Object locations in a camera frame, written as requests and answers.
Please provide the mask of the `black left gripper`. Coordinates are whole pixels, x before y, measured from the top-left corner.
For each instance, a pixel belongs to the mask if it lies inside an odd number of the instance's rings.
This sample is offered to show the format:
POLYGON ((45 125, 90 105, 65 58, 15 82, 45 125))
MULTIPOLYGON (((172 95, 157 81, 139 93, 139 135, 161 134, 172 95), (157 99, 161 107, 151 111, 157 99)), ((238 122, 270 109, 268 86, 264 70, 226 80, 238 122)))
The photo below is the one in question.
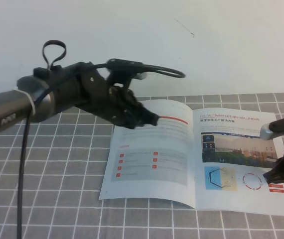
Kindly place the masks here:
POLYGON ((137 73, 112 71, 105 79, 97 70, 82 75, 84 102, 78 108, 114 125, 134 129, 146 124, 157 126, 158 115, 138 103, 129 89, 137 73))

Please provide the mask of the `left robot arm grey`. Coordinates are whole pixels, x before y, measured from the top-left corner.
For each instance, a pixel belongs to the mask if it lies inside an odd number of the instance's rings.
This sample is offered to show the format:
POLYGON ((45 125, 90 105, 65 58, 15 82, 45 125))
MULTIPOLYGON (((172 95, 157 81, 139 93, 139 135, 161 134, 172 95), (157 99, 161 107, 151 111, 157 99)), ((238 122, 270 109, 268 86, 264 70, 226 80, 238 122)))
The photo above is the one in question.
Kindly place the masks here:
POLYGON ((27 117, 42 122, 72 107, 129 129, 157 125, 158 115, 129 89, 131 80, 150 68, 123 60, 108 62, 103 67, 110 75, 103 78, 98 72, 101 67, 79 62, 34 69, 32 75, 18 80, 15 90, 0 93, 0 132, 27 117))

